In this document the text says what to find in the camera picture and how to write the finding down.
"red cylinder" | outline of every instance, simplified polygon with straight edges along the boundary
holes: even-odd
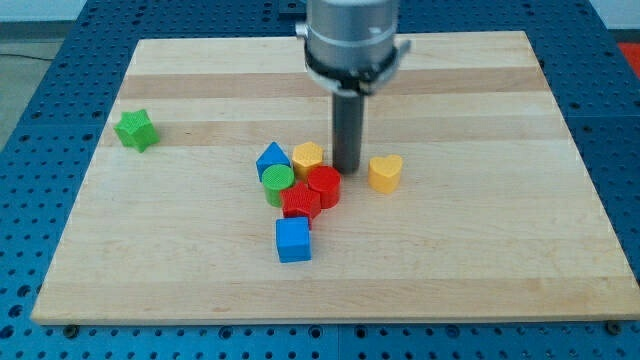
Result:
[[[331,166],[319,166],[309,173],[309,189],[320,194],[323,209],[334,207],[340,201],[340,173]]]

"green cylinder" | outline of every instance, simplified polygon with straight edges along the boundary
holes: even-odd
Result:
[[[293,186],[295,176],[293,169],[286,165],[271,165],[262,173],[262,185],[267,202],[271,206],[281,207],[280,191]]]

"green block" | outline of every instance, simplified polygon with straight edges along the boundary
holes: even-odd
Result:
[[[120,122],[114,127],[123,146],[134,147],[138,152],[160,141],[158,133],[153,128],[147,111],[142,109],[135,112],[123,112]]]
[[[271,206],[281,207],[280,191],[293,186],[295,175],[287,165],[271,165],[262,173],[262,185],[267,202]]]

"blue triangular prism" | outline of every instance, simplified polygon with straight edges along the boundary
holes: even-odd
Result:
[[[287,165],[291,166],[291,162],[287,157],[287,154],[282,151],[280,145],[277,142],[272,142],[269,144],[267,149],[260,155],[258,160],[256,161],[256,168],[258,169],[258,178],[260,182],[262,182],[262,173],[267,170],[267,168],[271,165]]]

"cable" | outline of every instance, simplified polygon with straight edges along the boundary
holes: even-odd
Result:
[[[49,62],[53,61],[53,59],[49,59],[49,58],[43,58],[43,57],[31,56],[31,55],[24,55],[24,54],[0,53],[0,56],[17,57],[17,58],[23,58],[23,59],[41,60],[41,61],[49,61]]]

